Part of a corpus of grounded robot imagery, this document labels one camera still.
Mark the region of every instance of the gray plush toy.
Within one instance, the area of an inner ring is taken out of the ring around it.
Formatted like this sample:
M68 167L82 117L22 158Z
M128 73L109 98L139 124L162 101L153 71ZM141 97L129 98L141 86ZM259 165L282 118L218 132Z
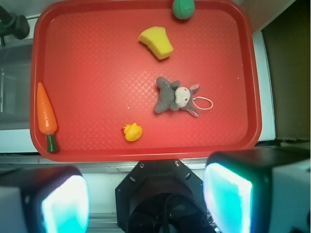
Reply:
M193 85L190 88L180 86L180 81L169 82L163 77L156 79L156 84L160 89L159 100L155 105L155 112L162 113L168 109L177 111L179 109L187 110L194 117L199 116L199 112L192 106L192 103L198 107L194 102L192 95L200 88L199 84ZM211 102L211 107L202 110L208 110L213 107L213 102L207 98L199 97Z

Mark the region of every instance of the yellow duck toy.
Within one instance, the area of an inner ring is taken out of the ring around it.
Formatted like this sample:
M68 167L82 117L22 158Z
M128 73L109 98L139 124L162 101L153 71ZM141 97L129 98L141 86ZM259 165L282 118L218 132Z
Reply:
M137 125L137 123L125 125L121 131L125 134L125 139L129 142L137 141L142 135L142 127Z

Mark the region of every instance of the sponge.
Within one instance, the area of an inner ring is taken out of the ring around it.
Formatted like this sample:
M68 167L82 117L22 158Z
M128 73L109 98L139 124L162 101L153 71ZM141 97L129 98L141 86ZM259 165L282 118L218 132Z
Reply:
M168 58L174 50L164 27L148 28L139 35L138 40L145 44L158 60Z

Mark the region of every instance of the green toy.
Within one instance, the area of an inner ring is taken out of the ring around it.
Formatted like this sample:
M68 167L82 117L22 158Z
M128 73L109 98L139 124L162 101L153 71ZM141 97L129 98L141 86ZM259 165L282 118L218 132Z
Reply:
M174 0L173 14L178 19L188 19L194 13L193 0Z

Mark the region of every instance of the orange carrot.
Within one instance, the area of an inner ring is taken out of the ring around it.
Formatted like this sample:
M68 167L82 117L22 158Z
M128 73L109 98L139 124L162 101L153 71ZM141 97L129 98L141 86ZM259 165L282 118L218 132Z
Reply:
M42 83L38 83L37 88L37 116L40 132L47 136L48 152L57 152L58 146L54 138L57 130L56 118Z

